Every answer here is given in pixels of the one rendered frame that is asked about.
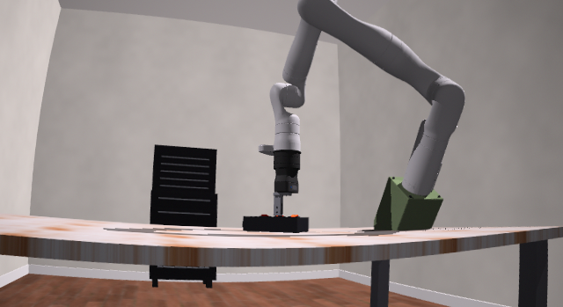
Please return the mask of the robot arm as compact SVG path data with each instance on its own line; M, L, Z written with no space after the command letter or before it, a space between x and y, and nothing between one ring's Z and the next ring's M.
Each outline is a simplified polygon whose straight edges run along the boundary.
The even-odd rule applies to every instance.
M298 116L284 107L299 108L305 102L305 85L321 31L344 42L388 74L410 84L432 106L420 124L402 186L418 195L429 195L442 167L450 136L464 108L463 88L429 68L403 41L379 26L354 18L338 0L299 0L301 17L282 72L288 84L270 90L275 133L299 134ZM310 24L310 25L309 25Z

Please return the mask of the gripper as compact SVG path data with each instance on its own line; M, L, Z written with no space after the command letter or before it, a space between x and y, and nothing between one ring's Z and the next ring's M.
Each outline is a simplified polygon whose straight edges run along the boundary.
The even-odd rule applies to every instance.
M261 144L259 152L274 156L274 191L279 192L274 193L274 216L283 216L283 195L298 194L300 135L289 132L275 134L274 145Z

